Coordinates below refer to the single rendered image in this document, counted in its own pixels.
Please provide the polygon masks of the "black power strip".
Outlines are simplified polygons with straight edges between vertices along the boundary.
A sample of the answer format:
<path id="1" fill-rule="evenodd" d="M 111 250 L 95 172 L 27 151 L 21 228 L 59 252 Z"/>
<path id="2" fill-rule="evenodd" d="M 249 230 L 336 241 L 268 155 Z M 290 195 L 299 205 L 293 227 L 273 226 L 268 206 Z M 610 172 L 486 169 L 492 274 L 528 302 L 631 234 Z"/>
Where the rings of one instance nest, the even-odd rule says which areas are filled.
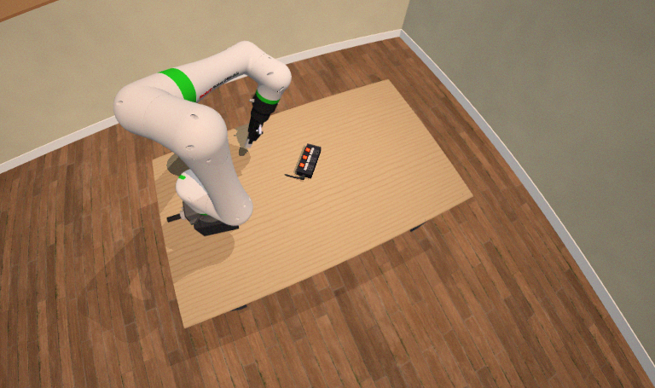
<path id="1" fill-rule="evenodd" d="M 307 143 L 306 148 L 304 150 L 304 154 L 302 156 L 302 159 L 300 160 L 299 167 L 297 169 L 297 175 L 302 177 L 294 177 L 288 174 L 285 174 L 285 176 L 298 178 L 301 180 L 304 180 L 306 177 L 312 178 L 313 172 L 316 168 L 317 160 L 321 153 L 321 148 L 322 147 L 318 147 Z"/>

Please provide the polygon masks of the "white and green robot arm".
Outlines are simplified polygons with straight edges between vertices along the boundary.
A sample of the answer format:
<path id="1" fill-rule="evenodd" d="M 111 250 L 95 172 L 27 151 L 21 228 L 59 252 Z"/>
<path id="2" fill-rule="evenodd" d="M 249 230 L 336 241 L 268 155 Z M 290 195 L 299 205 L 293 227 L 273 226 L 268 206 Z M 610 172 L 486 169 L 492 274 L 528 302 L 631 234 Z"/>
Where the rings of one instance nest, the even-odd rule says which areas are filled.
<path id="1" fill-rule="evenodd" d="M 226 124 L 217 111 L 198 103 L 243 74 L 258 83 L 249 101 L 263 114 L 275 111 L 292 79 L 284 63 L 241 41 L 203 60 L 127 84 L 115 96 L 113 112 L 124 129 L 168 148 L 189 168 L 176 182 L 182 211 L 168 217 L 168 223 L 188 219 L 194 225 L 200 219 L 238 226 L 252 215 L 252 200 L 231 159 Z"/>

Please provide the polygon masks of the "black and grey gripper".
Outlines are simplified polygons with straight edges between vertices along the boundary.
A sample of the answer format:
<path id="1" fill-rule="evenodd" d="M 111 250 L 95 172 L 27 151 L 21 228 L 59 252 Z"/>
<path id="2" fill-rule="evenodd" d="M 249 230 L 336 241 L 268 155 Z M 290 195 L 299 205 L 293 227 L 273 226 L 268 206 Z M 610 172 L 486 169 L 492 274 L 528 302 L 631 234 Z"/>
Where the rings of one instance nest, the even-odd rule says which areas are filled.
<path id="1" fill-rule="evenodd" d="M 252 143 L 257 141 L 257 139 L 261 135 L 263 135 L 261 128 L 263 127 L 264 122 L 266 122 L 270 117 L 270 114 L 260 113 L 254 107 L 252 107 L 251 115 L 252 116 L 250 118 L 250 123 L 248 126 L 249 133 L 246 139 L 245 148 L 250 148 L 252 146 Z"/>

